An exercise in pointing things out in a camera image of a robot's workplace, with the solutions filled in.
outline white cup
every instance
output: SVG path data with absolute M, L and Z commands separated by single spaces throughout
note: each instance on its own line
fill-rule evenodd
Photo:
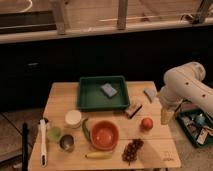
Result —
M 78 128 L 81 125 L 82 114 L 78 110 L 68 111 L 65 115 L 65 122 L 70 128 Z

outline banana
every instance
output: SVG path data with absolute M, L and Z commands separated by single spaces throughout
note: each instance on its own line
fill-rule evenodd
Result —
M 90 159 L 107 159 L 112 157 L 112 152 L 94 151 L 86 154 L 85 157 Z

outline tray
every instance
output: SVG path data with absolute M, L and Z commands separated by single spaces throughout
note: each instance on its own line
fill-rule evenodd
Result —
M 187 126 L 184 124 L 184 121 L 183 121 L 184 117 L 189 117 L 190 118 L 190 117 L 193 117 L 194 115 L 199 115 L 200 113 L 204 113 L 204 112 L 201 109 L 198 108 L 198 109 L 194 109 L 194 110 L 188 110 L 188 111 L 180 112 L 180 113 L 178 113 L 178 115 L 176 117 L 176 119 L 179 122 L 181 128 L 183 129 L 183 131 L 185 132 L 185 134 L 187 135 L 187 137 L 191 141 L 192 145 L 194 147 L 196 147 L 196 148 L 203 147 L 203 146 L 206 146 L 208 144 L 213 144 L 213 137 L 211 137 L 210 135 L 207 136 L 204 144 L 199 144 L 197 142 L 197 136 L 195 136 L 193 133 L 191 133 L 189 131 L 189 129 L 187 128 Z M 209 127 L 213 127 L 213 123 L 209 120 L 209 118 L 205 117 L 205 123 Z
M 101 86 L 109 83 L 117 94 L 107 97 Z M 129 106 L 129 96 L 123 76 L 81 77 L 77 108 L 81 111 L 123 110 Z

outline small bowl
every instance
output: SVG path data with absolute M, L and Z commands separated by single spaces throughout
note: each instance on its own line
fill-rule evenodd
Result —
M 110 121 L 100 121 L 91 130 L 91 142 L 98 150 L 108 151 L 114 149 L 118 137 L 118 128 Z

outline red bowl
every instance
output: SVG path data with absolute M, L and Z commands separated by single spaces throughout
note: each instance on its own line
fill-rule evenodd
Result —
M 91 130 L 91 142 L 98 150 L 112 150 L 117 145 L 118 128 L 110 121 L 100 121 Z

